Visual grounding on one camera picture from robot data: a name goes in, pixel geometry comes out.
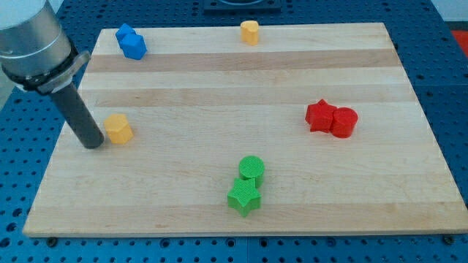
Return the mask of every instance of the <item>wooden table surface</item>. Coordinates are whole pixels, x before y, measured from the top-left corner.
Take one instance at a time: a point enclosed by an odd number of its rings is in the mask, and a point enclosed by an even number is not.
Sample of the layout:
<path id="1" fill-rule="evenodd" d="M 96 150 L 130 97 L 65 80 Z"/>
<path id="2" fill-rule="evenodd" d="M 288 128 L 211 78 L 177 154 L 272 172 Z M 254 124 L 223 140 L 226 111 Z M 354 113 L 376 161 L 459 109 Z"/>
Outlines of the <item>wooden table surface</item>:
<path id="1" fill-rule="evenodd" d="M 102 30 L 80 92 L 100 127 L 135 137 L 84 149 L 68 125 L 23 229 L 31 237 L 465 232 L 468 211 L 381 23 L 140 28 L 123 57 Z M 311 133 L 324 98 L 359 114 L 348 139 Z M 265 162 L 262 208 L 227 207 L 238 162 Z"/>

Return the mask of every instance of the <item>yellow hexagonal block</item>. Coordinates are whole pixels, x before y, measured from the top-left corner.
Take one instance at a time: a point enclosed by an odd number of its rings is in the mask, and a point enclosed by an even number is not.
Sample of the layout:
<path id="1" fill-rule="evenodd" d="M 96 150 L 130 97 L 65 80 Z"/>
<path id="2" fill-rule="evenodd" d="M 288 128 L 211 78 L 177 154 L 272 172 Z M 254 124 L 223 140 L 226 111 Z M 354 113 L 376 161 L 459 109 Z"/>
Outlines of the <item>yellow hexagonal block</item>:
<path id="1" fill-rule="evenodd" d="M 104 127 L 112 143 L 124 144 L 133 138 L 133 131 L 125 114 L 112 114 L 104 121 Z"/>
<path id="2" fill-rule="evenodd" d="M 258 43 L 258 22 L 255 20 L 242 22 L 241 38 L 249 45 L 256 45 Z"/>

